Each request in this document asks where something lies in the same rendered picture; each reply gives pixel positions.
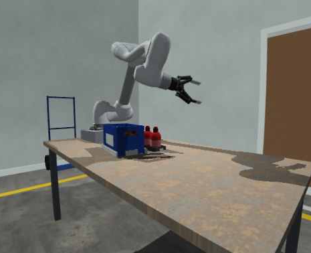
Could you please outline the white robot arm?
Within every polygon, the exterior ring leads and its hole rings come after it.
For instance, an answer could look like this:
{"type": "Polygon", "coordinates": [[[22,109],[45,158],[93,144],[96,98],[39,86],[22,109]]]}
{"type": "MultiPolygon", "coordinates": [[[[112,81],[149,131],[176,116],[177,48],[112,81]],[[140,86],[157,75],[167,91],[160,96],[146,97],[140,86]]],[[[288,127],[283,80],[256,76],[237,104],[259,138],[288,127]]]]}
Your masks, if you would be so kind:
{"type": "Polygon", "coordinates": [[[101,131],[103,124],[132,118],[134,112],[129,101],[135,81],[164,90],[170,87],[171,75],[162,73],[170,48],[171,39],[163,32],[156,33],[151,41],[140,45],[119,42],[112,45],[114,56],[128,64],[120,98],[114,106],[110,106],[105,100],[96,102],[93,111],[94,126],[90,126],[90,130],[101,131]]]}

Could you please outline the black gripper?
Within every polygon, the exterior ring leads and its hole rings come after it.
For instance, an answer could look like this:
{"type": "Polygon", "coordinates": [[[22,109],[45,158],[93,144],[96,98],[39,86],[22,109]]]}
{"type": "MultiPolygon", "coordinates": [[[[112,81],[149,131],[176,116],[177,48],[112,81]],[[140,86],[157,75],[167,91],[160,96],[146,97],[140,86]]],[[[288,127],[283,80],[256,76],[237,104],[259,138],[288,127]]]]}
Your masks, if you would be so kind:
{"type": "Polygon", "coordinates": [[[168,88],[168,90],[172,90],[172,91],[176,91],[177,93],[175,94],[175,96],[178,96],[179,98],[181,98],[182,100],[184,100],[187,104],[189,104],[190,102],[194,102],[197,104],[201,104],[202,101],[191,98],[183,89],[184,88],[184,84],[188,83],[190,81],[190,83],[196,84],[196,85],[200,85],[200,81],[194,80],[193,78],[191,78],[191,76],[177,76],[177,78],[172,78],[171,81],[171,85],[168,88]],[[178,82],[177,82],[178,80],[178,82]],[[180,81],[183,80],[183,81],[180,81]]]}

